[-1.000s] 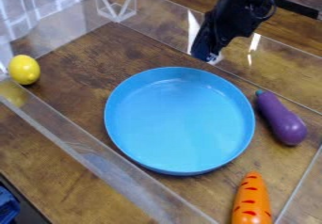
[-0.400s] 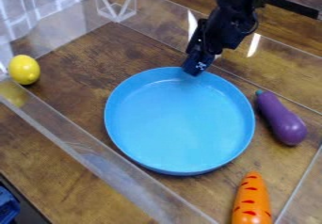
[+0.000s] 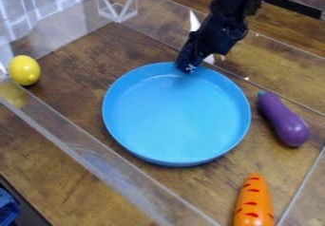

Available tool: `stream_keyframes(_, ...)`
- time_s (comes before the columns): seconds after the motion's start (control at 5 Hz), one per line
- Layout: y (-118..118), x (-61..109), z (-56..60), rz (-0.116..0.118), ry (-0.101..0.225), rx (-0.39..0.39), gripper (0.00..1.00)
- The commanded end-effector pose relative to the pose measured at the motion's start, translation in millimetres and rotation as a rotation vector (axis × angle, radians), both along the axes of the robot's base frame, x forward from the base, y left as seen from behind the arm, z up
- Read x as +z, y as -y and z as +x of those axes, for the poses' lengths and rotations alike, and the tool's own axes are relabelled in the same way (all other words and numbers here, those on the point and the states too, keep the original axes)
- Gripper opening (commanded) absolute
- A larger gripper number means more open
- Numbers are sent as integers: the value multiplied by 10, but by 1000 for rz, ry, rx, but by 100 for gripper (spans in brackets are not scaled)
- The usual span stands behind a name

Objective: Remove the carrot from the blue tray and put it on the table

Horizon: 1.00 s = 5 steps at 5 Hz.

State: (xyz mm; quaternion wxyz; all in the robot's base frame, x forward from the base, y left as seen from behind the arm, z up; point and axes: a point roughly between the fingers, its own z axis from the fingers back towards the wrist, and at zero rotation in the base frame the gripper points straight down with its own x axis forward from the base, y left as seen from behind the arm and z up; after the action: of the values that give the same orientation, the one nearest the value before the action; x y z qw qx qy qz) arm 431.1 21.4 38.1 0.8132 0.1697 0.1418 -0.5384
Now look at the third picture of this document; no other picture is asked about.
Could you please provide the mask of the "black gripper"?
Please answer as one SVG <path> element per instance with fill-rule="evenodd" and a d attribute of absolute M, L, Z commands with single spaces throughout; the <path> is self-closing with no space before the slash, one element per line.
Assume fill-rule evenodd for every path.
<path fill-rule="evenodd" d="M 192 38 L 187 39 L 175 67 L 184 73 L 192 72 L 210 54 L 226 55 L 246 34 L 247 22 L 243 16 L 226 17 L 219 13 L 210 13 L 192 32 Z"/>

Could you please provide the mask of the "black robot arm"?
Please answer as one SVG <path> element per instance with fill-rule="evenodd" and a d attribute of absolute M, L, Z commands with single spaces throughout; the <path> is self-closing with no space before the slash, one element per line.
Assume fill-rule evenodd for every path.
<path fill-rule="evenodd" d="M 212 0 L 210 14 L 188 34 L 175 67 L 190 73 L 211 54 L 226 55 L 247 34 L 246 17 L 254 15 L 262 0 Z"/>

